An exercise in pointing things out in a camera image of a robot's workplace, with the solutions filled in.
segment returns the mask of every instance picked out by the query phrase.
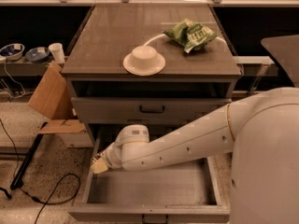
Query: drawer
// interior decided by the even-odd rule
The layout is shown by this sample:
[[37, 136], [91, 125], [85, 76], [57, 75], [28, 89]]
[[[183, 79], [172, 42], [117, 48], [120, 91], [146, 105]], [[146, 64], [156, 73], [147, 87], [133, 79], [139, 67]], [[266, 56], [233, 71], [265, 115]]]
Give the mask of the drawer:
[[184, 125], [230, 99], [72, 98], [84, 123]]
[[[119, 130], [118, 125], [103, 125], [93, 154], [114, 142]], [[149, 126], [150, 140], [154, 131], [160, 133]], [[83, 201], [69, 213], [78, 221], [226, 223], [229, 194], [220, 189], [215, 164], [209, 157], [146, 172], [89, 172]]]

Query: white bowl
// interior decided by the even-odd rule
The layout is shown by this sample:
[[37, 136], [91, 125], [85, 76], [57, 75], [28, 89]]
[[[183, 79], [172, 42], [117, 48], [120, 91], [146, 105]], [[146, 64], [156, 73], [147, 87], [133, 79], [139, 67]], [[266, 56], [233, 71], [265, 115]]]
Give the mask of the white bowl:
[[0, 55], [10, 61], [17, 61], [21, 58], [25, 46], [20, 43], [9, 44], [0, 49]]
[[150, 46], [139, 46], [123, 60], [124, 68], [132, 74], [149, 76], [165, 67], [165, 58]]

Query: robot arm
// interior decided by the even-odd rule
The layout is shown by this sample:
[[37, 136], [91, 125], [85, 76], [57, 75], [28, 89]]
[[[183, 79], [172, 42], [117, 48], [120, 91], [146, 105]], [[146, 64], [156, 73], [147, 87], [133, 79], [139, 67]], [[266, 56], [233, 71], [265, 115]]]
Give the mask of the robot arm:
[[153, 142], [145, 126], [125, 127], [92, 169], [148, 170], [233, 151], [230, 223], [297, 224], [298, 127], [299, 89], [275, 89], [230, 103]]
[[93, 158], [97, 174], [108, 168], [142, 171], [232, 152], [250, 117], [275, 105], [298, 101], [297, 89], [276, 89], [230, 103], [152, 142], [143, 125], [130, 125]]

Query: white cup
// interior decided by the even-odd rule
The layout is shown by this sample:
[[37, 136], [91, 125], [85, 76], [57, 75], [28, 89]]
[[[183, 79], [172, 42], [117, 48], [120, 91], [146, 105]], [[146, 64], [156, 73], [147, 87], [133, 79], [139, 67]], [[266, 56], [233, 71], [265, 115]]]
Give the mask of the white cup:
[[49, 50], [52, 56], [54, 57], [56, 63], [65, 63], [63, 44], [53, 43], [49, 45]]

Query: open drawer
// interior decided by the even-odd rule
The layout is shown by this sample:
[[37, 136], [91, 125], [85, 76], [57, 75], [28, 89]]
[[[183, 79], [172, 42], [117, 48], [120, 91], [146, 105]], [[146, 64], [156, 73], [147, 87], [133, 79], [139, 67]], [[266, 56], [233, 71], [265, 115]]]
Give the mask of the open drawer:
[[[102, 126], [94, 154], [110, 145], [120, 128]], [[170, 128], [149, 127], [150, 139], [163, 132]], [[146, 172], [89, 172], [83, 202], [69, 213], [78, 221], [226, 223], [227, 193], [219, 189], [214, 164], [211, 157]]]

